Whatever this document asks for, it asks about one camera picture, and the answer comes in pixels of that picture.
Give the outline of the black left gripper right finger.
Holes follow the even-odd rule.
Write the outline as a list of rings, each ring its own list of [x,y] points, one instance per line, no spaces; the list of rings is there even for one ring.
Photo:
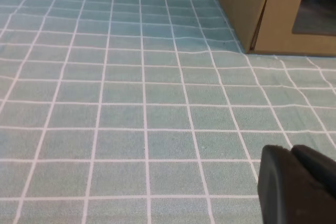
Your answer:
[[[329,193],[335,193],[335,161],[333,159],[305,145],[295,145],[290,152]]]

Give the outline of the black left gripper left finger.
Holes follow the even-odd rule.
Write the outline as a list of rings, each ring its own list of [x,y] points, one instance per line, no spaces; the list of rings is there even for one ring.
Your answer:
[[[264,223],[335,223],[335,193],[329,193],[290,152],[262,149],[258,197]]]

